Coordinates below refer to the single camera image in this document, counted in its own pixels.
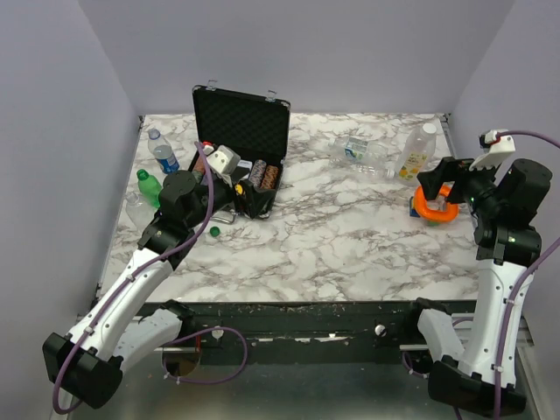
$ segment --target marble table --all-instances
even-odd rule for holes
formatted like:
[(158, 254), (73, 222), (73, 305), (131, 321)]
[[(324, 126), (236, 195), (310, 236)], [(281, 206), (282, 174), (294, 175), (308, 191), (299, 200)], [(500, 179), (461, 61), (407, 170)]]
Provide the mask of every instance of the marble table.
[[(356, 171), (335, 170), (328, 144), (354, 136), (381, 144), (391, 166), (419, 124), (437, 125), (435, 165), (450, 152), (436, 115), (292, 114), (280, 191), (268, 220), (238, 218), (205, 232), (178, 269), (151, 295), (186, 302), (282, 302), (476, 298), (473, 225), (463, 211), (428, 227), (409, 216), (410, 187)], [(193, 115), (148, 115), (127, 191), (136, 171), (164, 174), (147, 148), (147, 130), (171, 142), (182, 168), (197, 140)], [(122, 211), (101, 293), (117, 279), (140, 233)]]

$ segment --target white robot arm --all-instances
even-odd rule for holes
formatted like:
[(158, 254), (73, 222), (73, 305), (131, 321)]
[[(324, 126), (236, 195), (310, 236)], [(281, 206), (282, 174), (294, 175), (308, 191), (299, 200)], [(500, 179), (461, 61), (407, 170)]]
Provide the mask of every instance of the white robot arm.
[[(53, 333), (45, 341), (43, 354), (54, 383), (53, 406), (59, 414), (72, 410), (58, 405), (60, 388), (99, 408), (116, 392), (124, 372), (155, 348), (177, 338), (183, 319), (172, 311), (158, 310), (138, 324), (130, 321), (185, 258), (210, 215), (234, 200), (231, 178), (239, 156), (222, 148), (214, 152), (197, 147), (200, 154), (212, 153), (203, 158), (207, 185), (198, 184), (189, 171), (167, 176), (159, 194), (160, 208), (143, 231), (124, 272), (68, 334)], [(218, 176), (216, 180), (211, 171)], [(201, 222), (195, 234), (193, 228)]]
[(495, 185), (498, 167), (515, 151), (513, 138), (497, 136), (500, 132), (493, 130), (480, 138), (486, 149), (483, 156), (445, 157), (434, 171), (418, 175), (428, 200), (437, 197), (444, 182), (454, 182), (447, 201), (469, 205), (479, 245), (479, 297), (466, 348), (449, 314), (425, 308), (417, 321), (434, 361), (430, 397), (485, 417), (494, 412), (498, 389), (502, 415), (525, 408), (525, 397), (515, 392), (515, 343), (523, 301), (533, 281), (528, 269), (541, 253), (541, 236), (529, 223), (552, 178), (541, 164), (517, 159)]

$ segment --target black metal frame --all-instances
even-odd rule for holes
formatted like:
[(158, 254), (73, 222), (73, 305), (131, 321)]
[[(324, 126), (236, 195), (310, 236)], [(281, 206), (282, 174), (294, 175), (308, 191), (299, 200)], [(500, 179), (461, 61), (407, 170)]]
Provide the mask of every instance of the black metal frame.
[[(433, 304), (443, 305), (450, 313), (473, 313), (476, 302)], [(249, 343), (249, 364), (301, 364), (399, 363), (400, 345), (425, 344), (416, 327), (418, 305), (408, 301), (218, 304), (170, 301), (164, 307), (184, 320), (182, 336), (209, 326), (239, 330)], [(161, 306), (145, 304), (138, 315), (149, 316)], [(195, 347), (195, 341), (178, 347)], [(220, 339), (208, 334), (203, 338), (202, 350), (203, 364), (234, 365), (239, 363), (242, 343), (233, 334), (225, 333)]]

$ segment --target orange object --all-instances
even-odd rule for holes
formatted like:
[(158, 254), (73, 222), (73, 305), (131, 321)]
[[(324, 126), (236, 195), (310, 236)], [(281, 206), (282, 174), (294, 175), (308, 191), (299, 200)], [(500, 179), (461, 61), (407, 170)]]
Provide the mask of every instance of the orange object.
[[(443, 185), (439, 190), (438, 195), (443, 195), (448, 197), (451, 192), (451, 188), (447, 185)], [(445, 210), (433, 210), (428, 207), (428, 201), (424, 197), (424, 190), (421, 186), (416, 189), (414, 194), (414, 209), (418, 214), (429, 221), (436, 221), (438, 223), (447, 223), (452, 221), (459, 214), (459, 206), (457, 204), (446, 203)]]

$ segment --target water bottle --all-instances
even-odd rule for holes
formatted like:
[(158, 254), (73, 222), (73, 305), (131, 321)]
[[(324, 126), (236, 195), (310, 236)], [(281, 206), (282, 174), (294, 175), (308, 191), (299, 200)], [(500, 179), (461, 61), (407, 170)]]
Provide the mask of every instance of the water bottle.
[(340, 137), (329, 144), (330, 165), (334, 169), (364, 172), (372, 179), (392, 179), (386, 168), (387, 149), (375, 141)]
[(148, 149), (154, 155), (163, 173), (174, 173), (179, 169), (179, 162), (173, 153), (173, 148), (161, 135), (158, 129), (148, 131)]
[(159, 184), (158, 179), (150, 175), (145, 169), (139, 170), (136, 176), (138, 177), (138, 189), (140, 193), (142, 193), (151, 205), (155, 208), (159, 208), (161, 184)]
[(395, 176), (399, 181), (409, 186), (417, 185), (418, 173), (436, 151), (437, 130), (436, 126), (430, 123), (412, 130), (395, 164)]
[(150, 206), (150, 203), (135, 192), (130, 192), (126, 194), (126, 205), (124, 206), (124, 211), (134, 223), (134, 226), (143, 232), (144, 229), (150, 224), (154, 217), (154, 209)]

